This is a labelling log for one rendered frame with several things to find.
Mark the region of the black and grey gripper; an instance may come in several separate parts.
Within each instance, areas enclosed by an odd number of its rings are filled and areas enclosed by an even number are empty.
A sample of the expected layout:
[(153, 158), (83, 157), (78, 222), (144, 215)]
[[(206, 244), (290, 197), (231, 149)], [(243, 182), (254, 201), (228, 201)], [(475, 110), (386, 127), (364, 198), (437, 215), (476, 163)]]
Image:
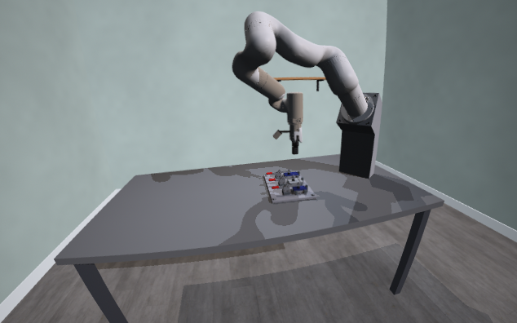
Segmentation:
[[(298, 142), (302, 143), (303, 136), (302, 136), (302, 123), (299, 124), (290, 124), (289, 123), (289, 130), (291, 133), (289, 133), (289, 139), (292, 141), (292, 154), (298, 154)], [(301, 140), (301, 141), (299, 141)], [(296, 143), (295, 143), (296, 142)]]

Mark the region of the toggle clamp with red handle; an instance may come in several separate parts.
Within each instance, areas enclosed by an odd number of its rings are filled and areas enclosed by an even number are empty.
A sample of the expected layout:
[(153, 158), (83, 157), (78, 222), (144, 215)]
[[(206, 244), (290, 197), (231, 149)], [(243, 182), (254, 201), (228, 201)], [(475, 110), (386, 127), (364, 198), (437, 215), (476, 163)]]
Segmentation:
[(272, 187), (272, 189), (276, 189), (276, 188), (279, 188), (279, 189), (282, 189), (282, 193), (283, 195), (290, 195), (290, 187), (293, 187), (293, 186), (297, 186), (297, 188), (300, 188), (301, 184), (298, 182), (297, 184), (288, 184), (286, 185), (282, 185), (281, 187), (279, 186), (274, 186)]
[(288, 170), (285, 170), (285, 171), (277, 171), (275, 173), (268, 172), (266, 174), (267, 175), (275, 175), (276, 179), (278, 179), (278, 178), (281, 178), (281, 173), (285, 173), (285, 172), (288, 172), (288, 175), (290, 175), (291, 170), (288, 169)]

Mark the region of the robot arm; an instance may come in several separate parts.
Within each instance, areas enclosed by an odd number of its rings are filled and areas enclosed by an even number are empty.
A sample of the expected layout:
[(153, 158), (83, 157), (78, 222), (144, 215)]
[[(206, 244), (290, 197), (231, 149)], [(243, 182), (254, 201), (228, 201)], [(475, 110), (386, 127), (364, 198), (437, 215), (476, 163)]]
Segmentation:
[(285, 88), (258, 67), (268, 63), (275, 52), (305, 68), (312, 68), (321, 60), (316, 66), (323, 71), (331, 91), (345, 105), (341, 107), (344, 119), (358, 123), (370, 117), (374, 109), (373, 100), (363, 94), (352, 66), (340, 49), (309, 42), (261, 11), (247, 16), (244, 29), (245, 49), (234, 56), (232, 71), (239, 80), (268, 97), (268, 103), (274, 109), (287, 113), (287, 122), (303, 122), (303, 93), (289, 92), (284, 99)]

